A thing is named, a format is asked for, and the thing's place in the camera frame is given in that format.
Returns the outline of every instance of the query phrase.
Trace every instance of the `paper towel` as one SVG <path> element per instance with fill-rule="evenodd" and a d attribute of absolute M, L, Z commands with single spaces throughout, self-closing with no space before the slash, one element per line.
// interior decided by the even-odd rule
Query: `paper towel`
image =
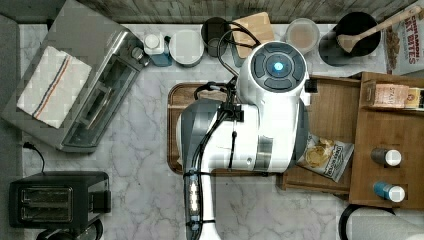
<path fill-rule="evenodd" d="M 349 240 L 424 240 L 424 229 L 384 210 L 360 208 L 347 221 Z"/>

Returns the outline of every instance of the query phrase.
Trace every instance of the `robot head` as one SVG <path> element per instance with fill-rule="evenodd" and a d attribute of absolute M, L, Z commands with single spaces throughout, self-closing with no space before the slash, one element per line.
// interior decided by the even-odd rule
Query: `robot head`
<path fill-rule="evenodd" d="M 240 69 L 238 95 L 300 93 L 309 78 L 302 54 L 290 44 L 274 41 L 260 45 Z"/>

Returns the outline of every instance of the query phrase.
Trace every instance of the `snack bag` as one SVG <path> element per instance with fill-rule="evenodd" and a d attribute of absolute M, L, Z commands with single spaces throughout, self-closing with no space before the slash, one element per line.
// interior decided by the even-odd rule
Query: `snack bag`
<path fill-rule="evenodd" d="M 309 133 L 305 153 L 297 165 L 338 182 L 352 156 L 353 148 L 352 143 L 320 138 Z"/>

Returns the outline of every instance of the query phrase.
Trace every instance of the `wooden spoon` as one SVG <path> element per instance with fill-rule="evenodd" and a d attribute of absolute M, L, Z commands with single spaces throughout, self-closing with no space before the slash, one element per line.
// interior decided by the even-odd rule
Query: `wooden spoon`
<path fill-rule="evenodd" d="M 415 6 L 411 9 L 409 9 L 408 11 L 405 11 L 401 14 L 395 15 L 389 19 L 387 19 L 386 21 L 378 24 L 377 26 L 370 28 L 369 30 L 355 35 L 355 36 L 348 36 L 348 35 L 339 35 L 337 36 L 337 42 L 339 43 L 340 47 L 343 48 L 343 50 L 345 50 L 346 52 L 350 53 L 352 52 L 353 47 L 355 47 L 356 43 L 358 43 L 361 39 L 366 38 L 382 29 L 385 29 L 387 27 L 392 26 L 395 23 L 398 23 L 402 20 L 405 20 L 409 17 L 412 17 L 416 14 L 418 14 L 419 12 L 421 12 L 421 7 L 420 6 Z"/>

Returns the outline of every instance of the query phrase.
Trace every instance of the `toaster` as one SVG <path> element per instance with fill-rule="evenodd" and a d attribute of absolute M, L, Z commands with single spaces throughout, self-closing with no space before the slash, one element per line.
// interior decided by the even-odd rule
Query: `toaster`
<path fill-rule="evenodd" d="M 15 228 L 85 229 L 110 211 L 109 176 L 100 171 L 44 172 L 9 186 Z"/>

